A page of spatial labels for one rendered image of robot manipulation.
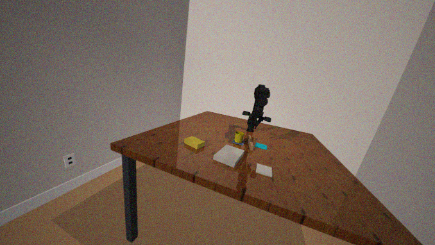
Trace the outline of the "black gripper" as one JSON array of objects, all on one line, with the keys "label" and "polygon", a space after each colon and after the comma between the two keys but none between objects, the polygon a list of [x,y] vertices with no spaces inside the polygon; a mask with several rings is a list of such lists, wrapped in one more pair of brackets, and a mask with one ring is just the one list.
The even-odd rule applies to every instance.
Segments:
[{"label": "black gripper", "polygon": [[[256,108],[256,110],[261,110],[261,112],[263,112],[263,109],[264,109],[264,107],[262,107],[262,106],[257,106],[257,105],[255,105],[255,108]],[[254,108],[254,109],[255,109]],[[254,118],[252,117],[252,114],[250,113],[250,112],[247,112],[247,111],[243,111],[243,114],[242,115],[249,115],[249,118],[250,118],[250,122],[251,122],[251,128],[252,128],[252,126],[253,126],[253,120],[254,120]],[[255,126],[255,128],[259,125],[259,123],[261,122],[261,121],[263,121],[263,120],[265,120],[265,121],[267,121],[267,122],[271,122],[271,118],[270,117],[259,117],[259,119],[258,119],[258,121],[257,121],[257,123],[256,123],[256,126]]]}]

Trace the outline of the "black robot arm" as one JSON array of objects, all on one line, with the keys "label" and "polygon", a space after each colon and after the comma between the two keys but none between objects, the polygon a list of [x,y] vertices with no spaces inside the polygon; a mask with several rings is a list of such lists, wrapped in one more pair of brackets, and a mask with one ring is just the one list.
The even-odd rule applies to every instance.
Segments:
[{"label": "black robot arm", "polygon": [[[261,110],[256,110],[255,105],[257,106],[266,106],[268,103],[268,99],[270,97],[270,90],[269,88],[266,88],[265,85],[259,85],[258,87],[255,88],[255,92],[254,92],[254,98],[255,98],[255,103],[253,106],[253,111],[252,111],[252,117],[254,118],[253,120],[253,126],[251,128],[251,122],[250,122],[250,118],[248,118],[248,129],[247,131],[253,132],[254,130],[254,126],[256,126],[257,123],[257,119],[259,117],[262,117],[264,112],[261,112]],[[254,109],[255,108],[255,109]]]}]

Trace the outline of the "yellow rectangular block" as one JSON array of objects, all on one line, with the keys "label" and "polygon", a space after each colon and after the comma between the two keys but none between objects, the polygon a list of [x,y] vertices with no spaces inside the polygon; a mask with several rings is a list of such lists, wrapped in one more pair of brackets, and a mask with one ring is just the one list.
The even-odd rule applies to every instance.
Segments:
[{"label": "yellow rectangular block", "polygon": [[205,141],[197,139],[196,137],[193,137],[193,136],[184,139],[184,143],[195,148],[195,149],[199,149],[199,148],[202,148],[203,146],[205,146]]}]

